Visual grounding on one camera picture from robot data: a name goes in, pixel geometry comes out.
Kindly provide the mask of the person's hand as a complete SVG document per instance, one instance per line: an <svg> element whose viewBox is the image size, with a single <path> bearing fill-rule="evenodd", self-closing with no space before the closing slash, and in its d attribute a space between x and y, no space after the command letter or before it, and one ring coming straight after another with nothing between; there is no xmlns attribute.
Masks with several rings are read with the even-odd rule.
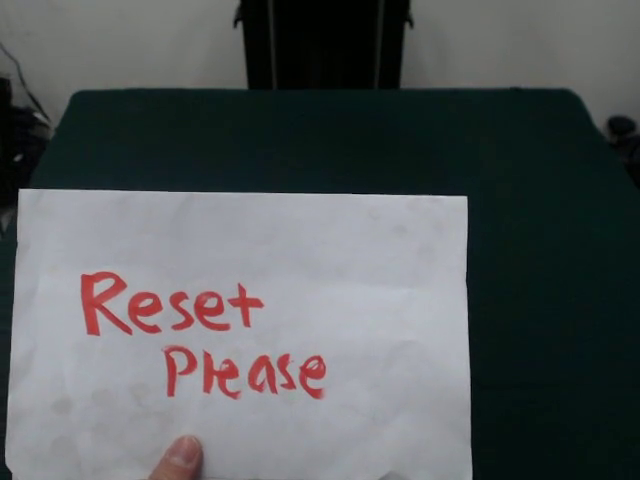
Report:
<svg viewBox="0 0 640 480"><path fill-rule="evenodd" d="M149 480L195 480L200 478L203 449L191 435L177 438L148 476Z"/></svg>

